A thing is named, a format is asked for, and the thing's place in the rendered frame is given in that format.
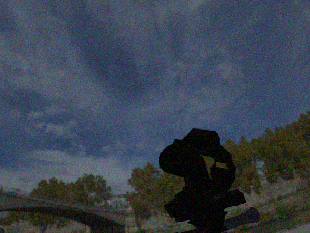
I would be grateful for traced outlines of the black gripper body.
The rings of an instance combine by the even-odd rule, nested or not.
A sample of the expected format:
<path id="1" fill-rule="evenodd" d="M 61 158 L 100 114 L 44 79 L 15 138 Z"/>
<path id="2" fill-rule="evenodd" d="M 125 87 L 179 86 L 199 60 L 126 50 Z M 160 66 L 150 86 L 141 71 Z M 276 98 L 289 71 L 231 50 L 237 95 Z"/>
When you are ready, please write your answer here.
<path id="1" fill-rule="evenodd" d="M 244 194 L 238 189 L 214 195 L 212 184 L 215 181 L 210 179 L 209 175 L 200 175 L 186 180 L 185 186 L 188 190 L 190 190 L 189 184 L 191 183 L 193 183 L 193 186 L 196 186 L 204 204 L 199 207 L 196 207 L 195 204 L 192 208 L 185 211 L 183 215 L 175 218 L 175 223 L 223 213 L 225 208 L 246 203 Z"/>

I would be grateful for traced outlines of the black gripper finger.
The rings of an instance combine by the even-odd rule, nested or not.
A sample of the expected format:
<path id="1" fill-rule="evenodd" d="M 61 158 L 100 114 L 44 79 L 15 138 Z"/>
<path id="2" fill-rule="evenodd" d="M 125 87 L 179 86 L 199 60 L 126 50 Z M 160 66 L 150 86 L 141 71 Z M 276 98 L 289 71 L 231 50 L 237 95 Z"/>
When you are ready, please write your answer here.
<path id="1" fill-rule="evenodd" d="M 196 220 L 188 221 L 187 223 L 188 224 L 192 224 L 192 225 L 194 225 L 197 228 L 204 227 L 204 225 L 201 222 L 199 222 L 199 220 L 197 220 L 197 219 Z"/>
<path id="2" fill-rule="evenodd" d="M 206 229 L 206 233 L 221 233 L 222 226 L 224 224 L 225 214 L 228 214 L 227 211 L 223 213 L 214 214 L 211 216 L 206 216 L 199 218 Z"/>

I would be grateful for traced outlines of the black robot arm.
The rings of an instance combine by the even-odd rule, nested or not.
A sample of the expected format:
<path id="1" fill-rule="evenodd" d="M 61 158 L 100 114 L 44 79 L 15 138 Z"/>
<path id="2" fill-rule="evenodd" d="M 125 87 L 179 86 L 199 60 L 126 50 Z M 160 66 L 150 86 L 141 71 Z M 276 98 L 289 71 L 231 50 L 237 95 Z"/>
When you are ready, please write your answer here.
<path id="1" fill-rule="evenodd" d="M 201 156 L 200 156 L 201 155 Z M 214 195 L 227 192 L 235 180 L 236 166 L 232 154 L 220 145 L 220 138 L 215 131 L 194 128 L 182 140 L 175 139 L 159 157 L 162 170 L 184 178 L 184 182 L 200 175 L 208 175 L 202 155 L 211 157 L 215 163 L 210 168 Z M 228 169 L 216 167 L 216 162 L 225 163 Z M 203 200 L 196 186 L 189 184 L 190 190 L 183 190 L 174 195 L 174 199 L 163 205 L 170 218 L 178 218 L 185 211 L 202 206 Z"/>

